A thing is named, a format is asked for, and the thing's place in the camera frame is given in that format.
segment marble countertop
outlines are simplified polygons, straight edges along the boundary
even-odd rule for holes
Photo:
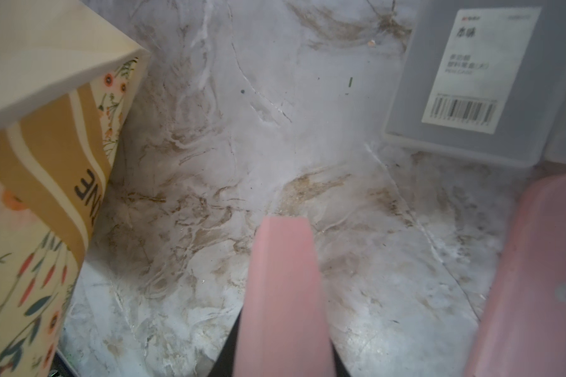
[[[267,214],[311,222],[353,376],[462,375],[517,199],[566,167],[380,141],[419,1],[86,3],[153,57],[61,336],[82,376],[205,376]]]

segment barcode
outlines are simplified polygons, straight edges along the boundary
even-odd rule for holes
[[[496,107],[497,101],[439,95],[434,100],[430,117],[466,123],[487,124],[491,120]]]

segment floral pattern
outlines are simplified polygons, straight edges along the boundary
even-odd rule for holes
[[[0,183],[0,224],[18,230],[38,221],[38,217]]]
[[[129,60],[106,73],[101,81],[95,80],[91,83],[95,95],[101,95],[100,98],[95,98],[98,99],[97,110],[103,127],[103,150],[111,163],[123,123],[122,105],[136,62],[137,59]]]
[[[90,82],[111,164],[136,62]],[[48,374],[79,270],[65,242],[0,182],[0,376]]]

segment pink plastic container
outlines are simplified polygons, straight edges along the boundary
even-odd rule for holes
[[[566,175],[523,195],[465,377],[566,377]]]
[[[236,377],[330,377],[334,358],[308,220],[265,217],[254,240]]]

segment white label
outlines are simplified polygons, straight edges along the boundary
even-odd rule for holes
[[[494,133],[540,12],[460,9],[421,121]]]

